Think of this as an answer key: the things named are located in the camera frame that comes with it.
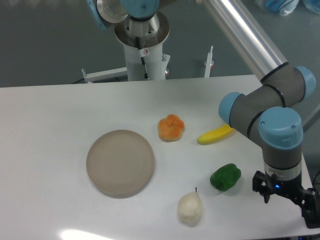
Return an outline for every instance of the plate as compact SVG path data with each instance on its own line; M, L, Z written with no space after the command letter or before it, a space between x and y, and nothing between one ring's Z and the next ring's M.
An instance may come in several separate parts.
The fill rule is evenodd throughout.
M140 192L155 168L149 142L130 130L115 130L98 138L86 157L86 171L94 185L113 198Z

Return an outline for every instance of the white table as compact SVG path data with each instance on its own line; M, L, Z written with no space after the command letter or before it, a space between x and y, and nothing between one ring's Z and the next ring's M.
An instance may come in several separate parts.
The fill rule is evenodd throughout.
M272 195L265 204L252 191L252 177L264 165L250 140L235 133L197 144L200 134L223 124L218 106L227 93L259 86L246 75L0 88L0 239L246 240L319 233L306 227L290 200ZM157 123L171 113L186 127L179 141L167 143ZM148 185L125 199L99 192L86 172L90 146L117 129L143 135L155 155ZM242 176L220 193L209 177L228 163ZM303 186L311 187L304 161L302 174ZM188 227L177 219L177 204L195 187L204 212Z

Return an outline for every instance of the blue object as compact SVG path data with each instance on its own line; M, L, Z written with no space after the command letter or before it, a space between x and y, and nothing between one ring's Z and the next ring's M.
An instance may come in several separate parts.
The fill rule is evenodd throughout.
M95 23L98 25L99 29L101 29L101 30L107 29L98 15L98 12L97 12L97 9L93 3L93 0L86 0L86 3L88 4L88 6L90 8L91 16L93 17Z
M320 1L319 0L303 0L303 4L310 11L320 14Z
M152 16L158 9L160 0L120 0L123 8L135 18Z
M243 95L240 92L230 92L228 93L220 102L219 105L219 116L222 120L230 126L230 113L232 106L234 105L236 99Z
M298 69L304 78L305 92L303 99L305 99L309 97L316 89L316 78L313 73L304 66L295 66L294 68Z
M269 108L261 114L258 131L267 144L281 150L297 147L304 135L299 114L281 106Z
M295 10L299 0L255 0L255 3L264 10L286 16Z

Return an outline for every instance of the pear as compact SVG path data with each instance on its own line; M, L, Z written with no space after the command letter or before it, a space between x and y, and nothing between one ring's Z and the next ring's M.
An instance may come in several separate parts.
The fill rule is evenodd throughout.
M195 188L195 192L189 192L179 200L177 207L178 218L190 227L194 227L198 223L202 211L202 203L197 193L197 188Z

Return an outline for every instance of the blue joint cap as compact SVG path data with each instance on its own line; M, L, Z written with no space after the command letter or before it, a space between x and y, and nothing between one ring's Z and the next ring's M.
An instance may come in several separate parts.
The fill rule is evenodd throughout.
M98 15L98 12L97 12L97 9L93 3L93 0L86 0L86 3L88 4L88 6L90 8L91 15L92 15L95 23L98 25L99 29L101 29L101 30L107 29Z
M312 71L304 66L295 66L294 68L298 69L304 78L305 92L303 99L305 99L309 97L316 89L316 78L313 75Z
M135 18L145 18L153 15L160 0L120 0L123 8Z
M240 92L230 92L228 93L220 102L219 105L219 116L222 120L230 126L230 113L232 106L234 105L236 99L243 95Z
M304 135L299 114L281 106L269 108L261 114L258 131L267 144L280 150L297 147Z

